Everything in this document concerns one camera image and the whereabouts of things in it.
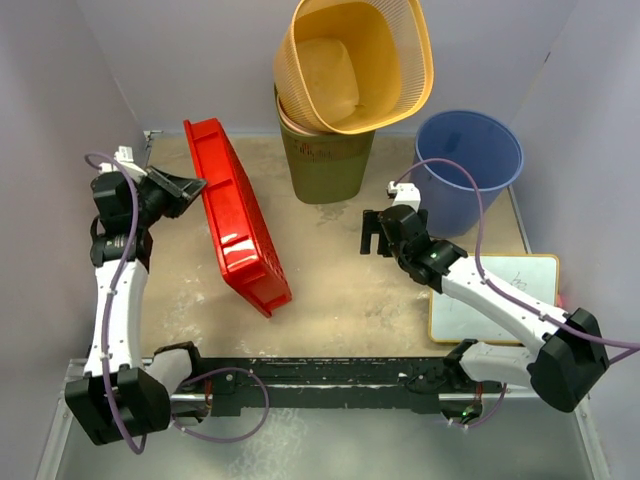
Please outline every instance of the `yellow basket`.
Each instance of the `yellow basket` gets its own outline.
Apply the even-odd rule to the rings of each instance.
[[[282,106],[315,131],[358,134],[416,113],[433,86],[419,0],[302,0],[276,53]]]

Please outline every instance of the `olive green bin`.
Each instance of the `olive green bin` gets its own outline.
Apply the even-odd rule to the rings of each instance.
[[[358,135],[301,135],[278,118],[291,183],[300,201],[334,203],[358,194],[375,130]]]

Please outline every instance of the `whiteboard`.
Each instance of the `whiteboard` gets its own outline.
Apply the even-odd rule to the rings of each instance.
[[[541,302],[555,305],[560,262],[554,255],[482,255],[482,265]],[[429,337],[436,343],[458,343],[465,338],[518,343],[513,335],[483,314],[459,300],[433,291],[429,308]]]

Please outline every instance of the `white wall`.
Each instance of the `white wall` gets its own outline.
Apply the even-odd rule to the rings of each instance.
[[[425,109],[394,125],[470,108],[510,120],[577,0],[422,0],[436,82]],[[298,0],[78,0],[145,129],[219,117],[275,132],[271,62]]]
[[[527,157],[516,195],[534,251],[559,255],[569,307],[592,311],[605,336],[635,341],[639,86],[640,2],[580,0],[513,122]],[[640,469],[639,369],[640,354],[593,391],[616,479]]]
[[[0,477],[33,478],[91,341],[95,215],[82,154],[144,137],[74,0],[0,2]]]

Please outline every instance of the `red crate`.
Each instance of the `red crate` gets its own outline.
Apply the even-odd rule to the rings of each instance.
[[[291,300],[278,255],[249,178],[220,122],[184,121],[191,157],[200,178],[220,273],[266,317]]]

